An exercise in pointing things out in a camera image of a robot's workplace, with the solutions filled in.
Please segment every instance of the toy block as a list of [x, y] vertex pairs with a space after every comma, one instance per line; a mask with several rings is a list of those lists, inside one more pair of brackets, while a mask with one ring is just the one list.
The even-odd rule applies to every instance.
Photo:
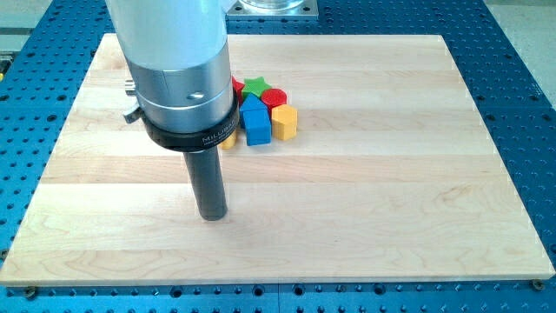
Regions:
[[243, 99], [247, 98], [248, 94], [252, 93], [258, 98], [261, 98], [264, 90], [269, 90], [270, 85], [264, 81], [264, 77], [257, 77], [255, 79], [245, 79], [245, 87], [243, 87]]
[[272, 136], [288, 140], [297, 136], [297, 109], [283, 104], [272, 109]]
[[251, 110], [267, 110], [267, 106], [264, 105], [258, 97], [253, 94], [248, 94], [243, 101], [243, 105], [240, 107], [240, 125], [245, 128], [245, 123], [243, 122], [243, 114]]
[[267, 106], [268, 115], [272, 118], [272, 109], [288, 103], [288, 95], [284, 90], [271, 88], [262, 92], [261, 101]]
[[247, 145], [270, 143], [272, 130], [266, 110], [250, 110], [244, 113], [245, 134]]
[[238, 82], [235, 77], [232, 77], [232, 88], [234, 88], [235, 96], [237, 97], [237, 102], [240, 104], [240, 106], [243, 103], [243, 87], [245, 87], [245, 83]]
[[220, 143], [220, 147], [223, 150], [232, 149], [235, 146], [236, 141], [237, 141], [237, 129], [235, 129], [234, 132], [232, 132], [230, 136], [228, 136], [228, 138], [226, 138], [223, 142]]

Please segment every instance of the red block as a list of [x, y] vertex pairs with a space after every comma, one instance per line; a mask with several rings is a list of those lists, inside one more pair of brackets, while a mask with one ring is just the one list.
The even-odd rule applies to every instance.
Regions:
[[234, 88], [235, 95], [237, 96], [237, 101], [239, 102], [240, 105], [242, 105], [243, 104], [242, 90], [243, 87], [245, 87], [245, 83], [238, 82], [235, 79], [235, 77], [232, 77], [232, 86]]
[[287, 104], [288, 95], [286, 95], [284, 90], [272, 88], [262, 93], [261, 101], [267, 106], [268, 116], [272, 118], [272, 109]]

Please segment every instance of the yellow cube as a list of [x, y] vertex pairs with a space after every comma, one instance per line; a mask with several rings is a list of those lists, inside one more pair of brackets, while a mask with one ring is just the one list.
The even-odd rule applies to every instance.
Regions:
[[237, 141], [237, 129], [235, 129], [234, 132], [226, 138], [226, 140], [219, 144], [220, 148], [223, 150], [232, 149], [235, 146], [235, 141]]
[[288, 140], [297, 135], [297, 110], [283, 104], [272, 109], [272, 136]]

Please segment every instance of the wood grain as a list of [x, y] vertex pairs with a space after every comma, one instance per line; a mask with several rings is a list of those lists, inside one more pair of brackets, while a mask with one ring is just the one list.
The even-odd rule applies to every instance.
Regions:
[[299, 110], [297, 138], [221, 151], [203, 221], [182, 157], [121, 112], [97, 50], [0, 281], [24, 285], [548, 278], [553, 266], [437, 36], [230, 36], [237, 77]]

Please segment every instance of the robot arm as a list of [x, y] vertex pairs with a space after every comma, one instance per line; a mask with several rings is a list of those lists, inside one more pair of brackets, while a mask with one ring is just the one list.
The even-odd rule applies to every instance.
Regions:
[[149, 136], [184, 153], [199, 211], [226, 200], [216, 145], [238, 122], [219, 0], [106, 0]]

